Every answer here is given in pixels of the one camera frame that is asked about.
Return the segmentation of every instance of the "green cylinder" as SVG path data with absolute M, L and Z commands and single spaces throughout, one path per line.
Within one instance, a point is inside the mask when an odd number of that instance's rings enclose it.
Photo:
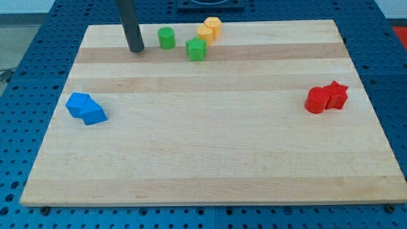
M 164 50 L 169 50 L 176 45 L 174 30 L 170 27 L 162 27 L 159 29 L 158 39 L 160 40 L 160 47 Z

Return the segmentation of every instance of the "yellow block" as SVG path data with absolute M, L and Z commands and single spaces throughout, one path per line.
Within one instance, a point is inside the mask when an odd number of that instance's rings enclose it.
M 214 39 L 218 38 L 222 33 L 222 22 L 217 17 L 206 18 L 204 24 L 213 30 Z
M 212 45 L 214 42 L 214 35 L 211 28 L 206 27 L 204 24 L 199 25 L 197 29 L 198 38 L 206 40 L 206 45 Z

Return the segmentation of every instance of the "toy block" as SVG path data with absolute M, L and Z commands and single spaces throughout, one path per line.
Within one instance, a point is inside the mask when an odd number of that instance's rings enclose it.
M 174 30 L 170 27 L 162 27 L 158 30 L 158 40 L 160 41 L 160 47 L 164 50 L 175 47 L 176 39 L 174 37 Z
M 213 31 L 211 28 L 207 27 L 206 25 L 202 24 L 198 26 L 197 29 L 198 38 L 206 40 L 206 45 L 212 45 L 214 42 Z
M 346 94 L 348 86 L 340 85 L 334 80 L 330 85 L 324 86 L 324 89 L 330 94 L 329 102 L 326 104 L 325 109 L 342 109 L 348 99 L 348 95 Z
M 190 61 L 204 60 L 204 56 L 206 56 L 207 53 L 205 40 L 195 37 L 189 41 L 186 41 L 185 45 L 186 54 L 190 56 Z
M 81 111 L 79 112 L 79 115 L 86 125 L 91 125 L 107 120 L 106 114 L 104 113 L 102 107 L 91 98 L 86 100 Z
M 329 101 L 329 92 L 322 87 L 313 87 L 308 93 L 305 101 L 305 109 L 307 111 L 319 114 L 325 110 L 326 104 Z
M 214 39 L 220 37 L 222 33 L 222 22 L 217 17 L 206 18 L 204 24 L 213 30 Z
M 65 106 L 74 118 L 81 118 L 79 115 L 84 103 L 90 98 L 88 94 L 74 92 L 66 102 Z

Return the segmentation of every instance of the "blue block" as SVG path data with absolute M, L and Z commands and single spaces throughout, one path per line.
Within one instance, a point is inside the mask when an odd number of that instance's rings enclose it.
M 66 102 L 65 106 L 74 118 L 81 118 L 81 111 L 85 102 L 90 98 L 88 94 L 74 92 Z
M 86 100 L 82 110 L 79 112 L 79 115 L 86 125 L 92 125 L 107 120 L 106 114 L 104 113 L 102 107 L 91 98 Z

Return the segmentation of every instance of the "green block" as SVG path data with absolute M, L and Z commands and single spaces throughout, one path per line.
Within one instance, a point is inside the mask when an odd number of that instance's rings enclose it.
M 158 30 L 158 40 L 160 47 L 164 50 L 169 50 L 176 45 L 174 30 L 170 27 L 162 27 Z
M 186 41 L 186 54 L 190 56 L 190 61 L 204 60 L 204 56 L 207 53 L 206 41 L 194 37 L 193 39 Z

